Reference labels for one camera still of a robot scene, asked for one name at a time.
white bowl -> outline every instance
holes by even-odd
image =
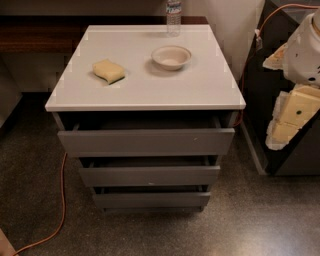
[[[181,46],[164,46],[154,50],[152,59],[165,70],[178,70],[191,59],[191,52]]]

orange extension cord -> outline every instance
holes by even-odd
[[[284,9],[284,8],[289,8],[289,7],[298,7],[298,8],[303,8],[303,9],[318,9],[320,8],[320,6],[310,6],[310,5],[303,5],[303,4],[285,4],[279,8],[277,8],[275,11],[273,11],[265,20],[264,22],[262,23],[260,29],[259,29],[259,32],[258,32],[258,35],[257,35],[257,38],[260,38],[261,36],[261,32],[262,30],[264,29],[264,26],[266,25],[266,23],[268,22],[268,20],[273,16],[275,15],[278,11]],[[241,93],[243,94],[243,90],[244,90],[244,72],[247,68],[247,65],[248,63],[250,62],[250,60],[255,56],[256,52],[253,53],[252,56],[250,56],[247,61],[245,62],[244,64],[244,68],[243,68],[243,71],[242,71],[242,78],[241,78]],[[237,116],[237,119],[235,121],[235,124],[233,125],[233,127],[236,127],[238,125],[240,125],[243,121],[243,110],[240,110],[238,116]]]
[[[23,251],[30,249],[34,246],[37,246],[39,244],[47,242],[48,240],[53,238],[55,235],[57,235],[59,233],[59,231],[61,230],[63,223],[64,223],[64,220],[65,220],[65,216],[66,216],[66,200],[65,200],[65,193],[64,193],[64,175],[63,175],[66,159],[67,159],[67,153],[64,154],[62,165],[61,165],[61,170],[60,170],[60,191],[61,191],[61,202],[62,202],[62,217],[61,217],[60,225],[58,226],[56,231],[52,233],[52,235],[50,235],[47,238],[44,238],[38,242],[35,242],[33,244],[27,245],[27,246],[19,249],[12,256],[15,256],[15,255],[19,254],[20,252],[23,252]]]

yellow sponge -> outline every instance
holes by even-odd
[[[125,77],[124,68],[118,64],[112,63],[109,60],[102,60],[93,64],[93,72],[107,80],[112,84]]]

gray drawer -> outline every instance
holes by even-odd
[[[234,129],[60,131],[71,157],[225,155]]]
[[[220,171],[211,158],[111,158],[79,172],[87,187],[211,185]]]
[[[225,155],[234,134],[211,112],[81,113],[75,120],[58,133],[71,157]]]
[[[98,208],[177,208],[204,207],[208,204],[209,192],[187,193],[134,193],[134,194],[101,194],[94,195],[93,200]]]

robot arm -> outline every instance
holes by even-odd
[[[266,145],[282,149],[320,109],[320,9],[308,15],[288,42],[265,60],[263,66],[282,69],[296,83],[277,99]]]

